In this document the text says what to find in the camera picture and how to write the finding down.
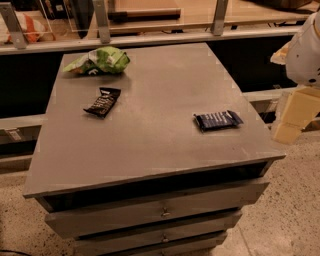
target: drawer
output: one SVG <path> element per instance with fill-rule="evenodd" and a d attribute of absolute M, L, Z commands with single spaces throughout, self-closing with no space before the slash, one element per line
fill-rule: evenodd
<path fill-rule="evenodd" d="M 175 191 L 50 213 L 46 223 L 62 238 L 253 204 L 267 187 L 264 178 Z"/>
<path fill-rule="evenodd" d="M 192 238 L 180 239 L 166 244 L 151 245 L 133 250 L 102 254 L 106 256 L 171 256 L 185 252 L 214 248 L 226 239 L 226 232 L 214 232 Z"/>
<path fill-rule="evenodd" d="M 226 230 L 235 226 L 241 217 L 240 211 L 210 213 L 193 218 L 134 228 L 124 232 L 109 232 L 75 244 L 76 251 L 84 256 L 101 255 L 152 244 Z"/>

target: drawer handle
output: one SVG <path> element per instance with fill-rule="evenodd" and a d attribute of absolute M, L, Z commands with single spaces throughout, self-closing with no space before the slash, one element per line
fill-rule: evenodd
<path fill-rule="evenodd" d="M 166 217 L 168 217 L 169 215 L 171 215 L 171 213 L 168 212 L 168 209 L 167 209 L 167 208 L 163 208 L 163 213 L 161 214 L 161 217 L 162 217 L 162 218 L 166 218 Z"/>
<path fill-rule="evenodd" d="M 168 243 L 170 240 L 167 238 L 165 234 L 163 234 L 162 243 Z"/>

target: speckled floor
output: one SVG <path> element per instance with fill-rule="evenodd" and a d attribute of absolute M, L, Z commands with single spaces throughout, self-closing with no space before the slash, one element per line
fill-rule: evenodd
<path fill-rule="evenodd" d="M 287 157 L 266 174 L 269 187 L 255 205 L 243 208 L 223 245 L 183 256 L 320 255 L 320 131 L 303 133 L 284 148 Z M 0 167 L 0 250 L 73 255 L 73 241 L 55 235 L 43 222 L 41 206 L 22 197 L 26 171 L 21 169 L 21 163 Z"/>

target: cabinet top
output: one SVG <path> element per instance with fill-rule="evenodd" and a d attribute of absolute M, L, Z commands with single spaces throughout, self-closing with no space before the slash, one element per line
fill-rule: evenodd
<path fill-rule="evenodd" d="M 62 69 L 28 172 L 25 197 L 40 197 L 284 157 L 222 64 L 204 44 L 126 50 L 121 75 Z M 83 111 L 99 87 L 121 89 L 104 120 Z M 232 110 L 237 129 L 202 133 L 194 114 Z"/>

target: green bag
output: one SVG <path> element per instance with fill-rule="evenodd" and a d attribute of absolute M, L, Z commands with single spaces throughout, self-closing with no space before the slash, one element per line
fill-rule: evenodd
<path fill-rule="evenodd" d="M 106 46 L 90 51 L 64 67 L 63 72 L 81 75 L 101 75 L 121 73 L 130 59 L 127 54 L 115 47 Z"/>

